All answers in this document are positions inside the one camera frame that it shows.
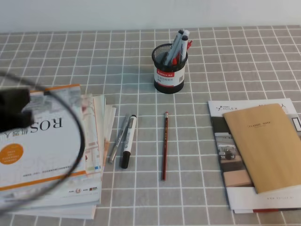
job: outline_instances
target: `catalog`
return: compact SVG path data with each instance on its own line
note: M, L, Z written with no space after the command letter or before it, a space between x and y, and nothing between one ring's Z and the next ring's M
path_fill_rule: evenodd
M301 190L288 188L281 191L257 194L245 164L237 149L223 114L250 107L279 104L301 137L301 124L290 99L209 101L211 122L214 131L222 177L232 210L246 212L261 209L287 209L301 207Z

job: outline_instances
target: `white marker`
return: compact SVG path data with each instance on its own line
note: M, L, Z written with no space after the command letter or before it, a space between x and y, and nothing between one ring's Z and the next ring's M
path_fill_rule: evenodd
M177 46L180 44L181 37L182 37L183 33L184 33L184 31L179 30L176 37L174 38L174 42L171 45L170 50L169 50L169 52L166 56L166 60L164 62L165 66L167 66L171 62L171 60L173 59L174 52L177 49Z
M183 36L186 35L186 36L188 37L189 34L190 34L190 31L185 30L184 33L183 33ZM180 51L181 51L181 41L179 42L179 45L178 45L177 48L175 49L175 52L174 52L174 55L173 55L173 58L172 58L172 59L176 58Z
M135 128L136 128L136 122L137 122L137 116L132 115L130 117L130 121L128 123L127 138L126 138L126 143L125 143L124 150L123 150L122 163L121 163L121 167L123 169L127 169L128 162L130 160L132 143L133 143L133 138L134 138L134 133L135 133Z
M181 63L186 57L187 44L188 44L188 37L186 35L183 35L181 40L181 52L180 52L179 63Z

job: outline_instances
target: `gray marker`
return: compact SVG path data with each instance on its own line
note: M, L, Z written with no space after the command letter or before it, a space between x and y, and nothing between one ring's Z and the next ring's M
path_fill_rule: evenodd
M115 142L115 146L112 150L112 153L111 153L111 156L109 158L109 163L113 163L114 160L115 160L115 157L116 157L116 153L117 153L117 149L119 147L119 144L121 142L121 139L123 137L123 134L124 134L124 131L126 130L127 128L127 125L128 125L128 122L129 122L130 118L129 118L129 115L127 114L126 117L124 118L123 120L123 124L122 124L122 131L120 132L116 142Z

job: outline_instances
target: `marker cap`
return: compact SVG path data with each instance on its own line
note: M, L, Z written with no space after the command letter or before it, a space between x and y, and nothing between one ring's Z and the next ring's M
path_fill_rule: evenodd
M121 162L121 167L123 169L127 169L128 162L130 161L130 156L131 156L130 152L128 152L128 151L123 152L122 162Z

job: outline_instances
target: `red pencil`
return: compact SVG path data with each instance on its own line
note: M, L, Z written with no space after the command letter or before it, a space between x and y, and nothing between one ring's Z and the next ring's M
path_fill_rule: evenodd
M167 141L168 141L168 112L165 112L162 180L166 179Z

